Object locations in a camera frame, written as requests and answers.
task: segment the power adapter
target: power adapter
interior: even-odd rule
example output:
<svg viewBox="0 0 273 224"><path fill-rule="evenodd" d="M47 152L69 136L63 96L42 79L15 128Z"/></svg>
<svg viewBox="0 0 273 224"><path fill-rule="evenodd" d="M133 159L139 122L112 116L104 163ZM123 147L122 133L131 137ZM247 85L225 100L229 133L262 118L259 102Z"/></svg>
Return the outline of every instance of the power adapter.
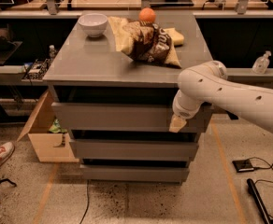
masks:
<svg viewBox="0 0 273 224"><path fill-rule="evenodd" d="M250 160L232 161L238 173L252 172L254 167L251 165Z"/></svg>

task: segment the orange line on floor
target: orange line on floor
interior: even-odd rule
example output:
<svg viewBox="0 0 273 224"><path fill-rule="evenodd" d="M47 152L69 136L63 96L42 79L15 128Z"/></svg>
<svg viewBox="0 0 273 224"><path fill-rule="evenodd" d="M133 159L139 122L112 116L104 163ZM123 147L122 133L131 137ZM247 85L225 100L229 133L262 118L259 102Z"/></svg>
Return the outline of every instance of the orange line on floor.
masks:
<svg viewBox="0 0 273 224"><path fill-rule="evenodd" d="M37 213L36 213L34 221L33 221L34 224L39 223L40 219L42 218L44 207L45 207L47 200L50 196L50 191L52 188L53 180L54 180L54 177L56 176L56 173L58 172L59 167L60 167L60 163L54 163L53 168L50 173L49 181L43 191L43 195L42 195L41 201L39 203L39 208L37 210Z"/></svg>
<svg viewBox="0 0 273 224"><path fill-rule="evenodd" d="M245 215L243 213L243 210L242 210L242 207L241 207L238 195L237 195L237 189L236 189L236 187L235 187L235 185L233 183L233 178L231 176L231 173L229 171L229 167L227 165L227 159L226 159L224 151L223 151L223 145L222 145L219 133L218 133L218 129L216 127L216 124L213 123L212 120L211 120L210 124L211 124L211 129L212 129L212 131L214 133L216 143L217 143L217 146L218 146L218 149L219 149L219 152L220 152L220 157L221 157L223 169L224 169L226 177L228 179L228 185L229 185L232 197L233 197L233 201L234 201L234 204L235 204L235 206L237 208L239 222L241 224L246 224L247 221L246 221Z"/></svg>

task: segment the bottom drawer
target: bottom drawer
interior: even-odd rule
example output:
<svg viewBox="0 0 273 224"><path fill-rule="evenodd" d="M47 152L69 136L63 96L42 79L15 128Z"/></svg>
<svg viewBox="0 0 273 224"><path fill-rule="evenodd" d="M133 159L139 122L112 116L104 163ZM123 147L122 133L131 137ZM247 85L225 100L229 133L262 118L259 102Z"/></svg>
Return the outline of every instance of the bottom drawer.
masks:
<svg viewBox="0 0 273 224"><path fill-rule="evenodd" d="M80 168L91 180L182 183L189 174L183 161L83 160Z"/></svg>

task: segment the gray tabletop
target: gray tabletop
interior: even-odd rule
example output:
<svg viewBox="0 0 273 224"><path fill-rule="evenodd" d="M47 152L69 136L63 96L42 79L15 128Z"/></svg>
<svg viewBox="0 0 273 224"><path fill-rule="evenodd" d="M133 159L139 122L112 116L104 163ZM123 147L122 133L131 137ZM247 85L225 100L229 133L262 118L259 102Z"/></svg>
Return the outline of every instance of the gray tabletop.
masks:
<svg viewBox="0 0 273 224"><path fill-rule="evenodd" d="M138 11L100 11L108 16L137 19ZM173 86L182 69L212 60L195 17L188 11L156 11L156 23L175 27L184 35L176 47L181 69L132 61L116 51L110 25L100 38L89 38L76 24L43 80L64 84L105 84L115 86Z"/></svg>

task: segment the cardboard box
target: cardboard box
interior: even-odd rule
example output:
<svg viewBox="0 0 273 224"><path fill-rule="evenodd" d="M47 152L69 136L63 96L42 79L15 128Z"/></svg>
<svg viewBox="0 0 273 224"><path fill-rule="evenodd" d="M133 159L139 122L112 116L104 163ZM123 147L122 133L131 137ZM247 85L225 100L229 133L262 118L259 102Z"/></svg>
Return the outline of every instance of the cardboard box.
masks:
<svg viewBox="0 0 273 224"><path fill-rule="evenodd" d="M79 162L73 155L69 145L68 133L49 133L55 114L51 108L53 98L49 91L45 91L30 118L27 120L17 141L28 134L33 148L41 162Z"/></svg>

